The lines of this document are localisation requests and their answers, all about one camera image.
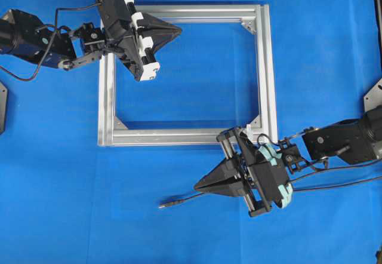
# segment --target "blue table surface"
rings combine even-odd
[[[135,1],[269,4],[280,138],[360,117],[363,94],[381,78],[373,0]],[[0,12],[18,8],[52,23],[56,7],[92,2],[1,0]],[[59,22],[99,24],[99,16],[63,13]],[[198,26],[182,26],[182,36],[161,50],[155,81],[137,83],[118,66],[117,113],[127,124],[233,125],[257,114],[249,33]],[[34,70],[12,56],[0,64],[22,76]],[[296,193],[286,209],[255,219],[242,199],[215,195],[158,210],[163,199],[191,193],[222,159],[219,147],[98,147],[97,63],[70,72],[43,68],[31,83],[3,73],[0,81],[9,89],[0,136],[0,263],[375,262],[381,183]],[[380,171],[328,173],[298,185]]]

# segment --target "cable connector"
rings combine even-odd
[[[170,207],[170,206],[174,206],[174,205],[177,205],[177,204],[182,204],[184,203],[185,200],[184,199],[181,199],[181,200],[175,200],[175,201],[170,201],[170,202],[165,202],[165,203],[162,203],[159,208],[165,208],[165,207]]]

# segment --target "screw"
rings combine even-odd
[[[285,160],[286,160],[287,162],[293,162],[293,156],[291,156],[291,155],[287,155],[287,156],[285,157]]]

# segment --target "square metal frame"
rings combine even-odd
[[[254,34],[258,79],[259,115],[245,127],[255,141],[261,133],[277,141],[275,80],[268,5],[136,5],[170,23],[240,23]],[[98,92],[99,146],[175,146],[217,144],[216,136],[226,128],[129,130],[115,115],[115,56],[100,60]]]

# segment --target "electrical cable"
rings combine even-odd
[[[205,192],[202,192],[200,194],[195,194],[191,197],[187,197],[187,198],[183,198],[183,199],[179,199],[179,200],[174,200],[174,201],[170,201],[170,202],[165,202],[165,203],[160,204],[159,208],[165,208],[165,207],[170,207],[173,205],[181,204],[181,203],[186,202],[187,200],[190,200],[190,199],[193,199],[196,197],[201,197],[202,195],[205,195],[205,194],[206,194]]]
[[[306,177],[310,177],[310,176],[314,176],[316,174],[319,174],[319,173],[326,173],[327,171],[333,171],[333,170],[344,170],[344,169],[350,169],[350,168],[361,168],[361,167],[368,167],[370,165],[373,165],[373,164],[376,164],[378,162],[382,161],[382,159],[377,159],[376,161],[372,161],[372,162],[369,162],[367,164],[359,164],[359,165],[348,165],[348,166],[345,166],[345,167],[333,167],[333,168],[327,168],[327,169],[323,169],[323,170],[319,170],[319,171],[315,171],[313,173],[308,173],[308,174],[305,174],[303,176],[300,176],[296,179],[291,179],[289,182],[291,183],[294,183],[294,182],[297,182],[301,179],[305,179]]]
[[[261,133],[261,134],[259,134],[257,136],[257,140],[256,140],[257,144],[260,144],[260,138],[261,137],[266,137],[271,144],[273,144],[274,146],[279,146],[279,144],[278,143],[274,143],[267,134],[263,134],[263,133]]]
[[[358,185],[361,183],[372,182],[372,181],[381,180],[381,179],[382,179],[382,176],[377,176],[377,177],[373,177],[372,179],[363,179],[363,180],[358,180],[357,182],[344,183],[342,185],[323,186],[320,188],[294,188],[293,192],[323,191],[323,190],[334,189],[334,188],[345,188],[347,186]]]
[[[21,78],[15,74],[13,74],[12,72],[6,70],[6,68],[0,66],[0,69],[3,70],[5,73],[11,75],[12,77],[14,77],[15,79],[18,79],[19,81],[24,81],[24,82],[28,82],[28,81],[31,81],[33,79],[36,78],[39,70],[40,70],[40,67],[42,65],[42,63],[44,62],[45,58],[47,57],[52,45],[53,45],[53,41],[54,41],[54,38],[56,37],[56,35],[61,31],[61,29],[68,29],[67,26],[61,26],[60,28],[57,27],[57,23],[58,23],[58,12],[59,11],[84,11],[84,10],[88,10],[90,8],[93,8],[95,6],[98,6],[100,5],[101,2],[97,2],[95,4],[91,4],[89,6],[85,6],[85,7],[76,7],[76,8],[65,8],[65,7],[61,7],[61,8],[56,8],[56,14],[54,16],[54,25],[51,25],[51,24],[45,24],[44,26],[40,27],[40,28],[47,28],[47,27],[53,27],[54,28],[54,31],[50,37],[50,40],[49,40],[49,43],[48,43],[48,46],[47,46],[47,49],[45,50],[45,53],[44,55],[42,56],[42,58],[40,59],[40,61],[38,62],[38,65],[37,65],[37,68],[36,70],[34,71],[33,75],[29,78]]]

